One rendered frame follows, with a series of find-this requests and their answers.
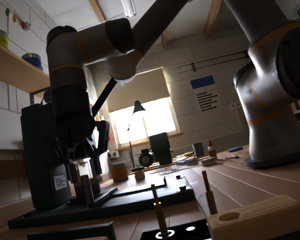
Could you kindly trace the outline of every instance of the wooden ceiling beam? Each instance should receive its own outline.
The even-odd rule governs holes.
[[[206,19],[203,34],[206,39],[211,37],[212,30],[214,29],[219,10],[221,7],[222,0],[212,0],[208,18]]]
[[[96,16],[98,17],[100,22],[104,22],[105,20],[107,20],[104,11],[102,11],[102,8],[100,7],[98,0],[89,0],[89,2],[93,7],[93,10],[95,11]]]
[[[166,28],[161,35],[161,42],[164,50],[168,49],[168,29]]]

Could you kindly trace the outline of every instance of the desk lamp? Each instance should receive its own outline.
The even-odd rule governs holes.
[[[140,101],[137,100],[137,101],[134,102],[134,110],[133,110],[132,116],[134,116],[135,113],[140,112],[140,111],[145,111],[145,109],[144,109],[144,107],[141,105]],[[133,153],[132,153],[132,147],[131,147],[131,141],[130,141],[130,134],[129,134],[130,124],[131,124],[131,121],[130,121],[129,127],[128,127],[128,136],[129,136],[129,144],[130,144],[130,151],[131,151],[132,165],[133,165],[133,168],[135,168],[134,155],[133,155]]]

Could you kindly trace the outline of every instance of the black lamp shade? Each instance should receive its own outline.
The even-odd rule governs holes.
[[[135,114],[136,112],[140,112],[140,111],[145,111],[145,109],[141,105],[140,101],[137,100],[137,101],[134,102],[133,114]]]

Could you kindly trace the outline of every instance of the ceiling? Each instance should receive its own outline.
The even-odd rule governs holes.
[[[100,23],[88,0],[36,0],[60,26],[68,25],[82,30]],[[98,0],[107,20],[124,18],[120,0]],[[134,0],[136,16],[128,18],[131,27],[139,21],[155,0]],[[212,0],[188,2],[168,27],[168,40],[174,40],[204,31]],[[214,29],[237,25],[238,22],[223,2]]]

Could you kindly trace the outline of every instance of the green base plate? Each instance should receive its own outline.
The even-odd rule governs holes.
[[[162,206],[180,204],[195,200],[194,190],[185,177],[181,179],[167,179],[167,187],[158,188],[157,195]],[[180,185],[189,189],[177,192]],[[103,189],[95,194],[95,198],[110,189]],[[89,208],[83,197],[75,197],[69,203],[53,209],[34,210],[29,217],[19,216],[8,221],[9,229],[31,228],[55,224],[67,224],[80,221],[108,218],[118,215],[131,214],[154,209],[154,196],[151,190],[138,193],[118,195],[109,198],[95,208]]]

